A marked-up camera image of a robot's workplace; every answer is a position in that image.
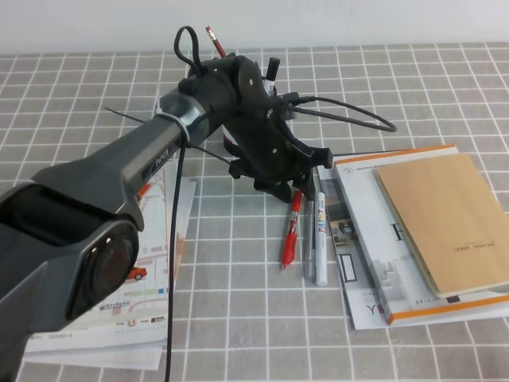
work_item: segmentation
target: orange car picture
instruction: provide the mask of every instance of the orange car picture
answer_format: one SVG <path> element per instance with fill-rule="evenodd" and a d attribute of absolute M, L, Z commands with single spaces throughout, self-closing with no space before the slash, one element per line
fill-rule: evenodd
<path fill-rule="evenodd" d="M 129 272 L 129 275 L 127 276 L 128 280 L 135 279 L 137 281 L 143 279 L 146 276 L 146 269 L 145 268 L 136 268 L 134 267 L 131 272 Z"/>

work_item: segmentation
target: pen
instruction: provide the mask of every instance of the pen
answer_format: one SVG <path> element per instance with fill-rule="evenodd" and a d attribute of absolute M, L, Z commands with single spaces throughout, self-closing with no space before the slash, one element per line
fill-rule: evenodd
<path fill-rule="evenodd" d="M 285 269 L 295 259 L 295 244 L 297 242 L 297 219 L 301 210 L 302 192 L 297 190 L 293 197 L 292 211 L 289 213 L 289 229 L 283 247 L 282 267 Z"/>
<path fill-rule="evenodd" d="M 263 81 L 263 88 L 269 97 L 274 95 L 274 85 L 276 83 L 276 75 L 278 74 L 279 63 L 281 61 L 278 58 L 271 57 L 269 64 L 267 65 L 267 74 Z"/>
<path fill-rule="evenodd" d="M 205 30 L 207 31 L 208 36 L 212 40 L 212 44 L 214 44 L 214 46 L 216 47 L 217 53 L 220 54 L 221 58 L 226 57 L 226 53 L 224 52 L 220 42 L 217 40 L 216 35 L 214 34 L 214 32 L 212 32 L 212 28 L 208 26 L 207 28 L 205 28 Z"/>
<path fill-rule="evenodd" d="M 316 233 L 315 239 L 317 247 L 315 250 L 317 262 L 317 285 L 325 287 L 327 285 L 327 244 L 325 243 L 325 194 L 317 193 L 315 201 L 315 224 Z"/>
<path fill-rule="evenodd" d="M 315 201 L 308 201 L 308 242 L 305 257 L 305 277 L 313 281 L 315 252 Z"/>

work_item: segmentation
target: red pen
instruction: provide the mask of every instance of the red pen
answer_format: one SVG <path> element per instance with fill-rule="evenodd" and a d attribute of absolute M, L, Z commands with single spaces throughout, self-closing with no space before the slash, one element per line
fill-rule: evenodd
<path fill-rule="evenodd" d="M 297 190 L 293 196 L 292 211 L 289 213 L 289 230 L 283 247 L 282 267 L 285 269 L 295 259 L 295 244 L 297 243 L 297 219 L 301 210 L 302 192 Z"/>
<path fill-rule="evenodd" d="M 212 28 L 208 26 L 207 28 L 205 28 L 205 30 L 207 31 L 208 36 L 212 40 L 212 44 L 214 44 L 214 46 L 216 47 L 217 53 L 220 54 L 221 58 L 226 57 L 226 53 L 224 52 L 220 42 L 217 40 L 216 35 L 214 34 L 214 32 L 212 32 Z"/>

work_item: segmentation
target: gray tiled surface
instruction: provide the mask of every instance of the gray tiled surface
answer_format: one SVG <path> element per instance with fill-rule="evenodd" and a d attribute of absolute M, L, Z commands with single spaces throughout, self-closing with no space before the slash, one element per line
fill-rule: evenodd
<path fill-rule="evenodd" d="M 281 58 L 280 92 L 346 99 L 398 126 L 381 134 L 302 116 L 291 123 L 298 138 L 336 153 L 456 143 L 509 211 L 508 44 L 240 52 L 262 66 Z M 102 107 L 148 118 L 157 83 L 165 92 L 184 75 L 161 52 L 1 57 L 0 190 L 129 132 L 135 123 Z M 220 139 L 206 147 L 220 152 Z M 352 330 L 332 255 L 328 288 L 302 282 L 300 255 L 278 272 L 288 207 L 188 154 L 185 172 L 198 187 L 175 294 L 174 380 L 509 379 L 506 319 Z M 164 358 L 158 372 L 24 364 L 18 380 L 156 382 L 164 367 Z"/>

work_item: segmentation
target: brown notebook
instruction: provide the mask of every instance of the brown notebook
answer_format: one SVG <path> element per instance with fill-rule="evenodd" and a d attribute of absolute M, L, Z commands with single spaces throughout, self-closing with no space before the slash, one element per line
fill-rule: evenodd
<path fill-rule="evenodd" d="M 509 283 L 509 219 L 467 154 L 378 169 L 438 297 Z"/>

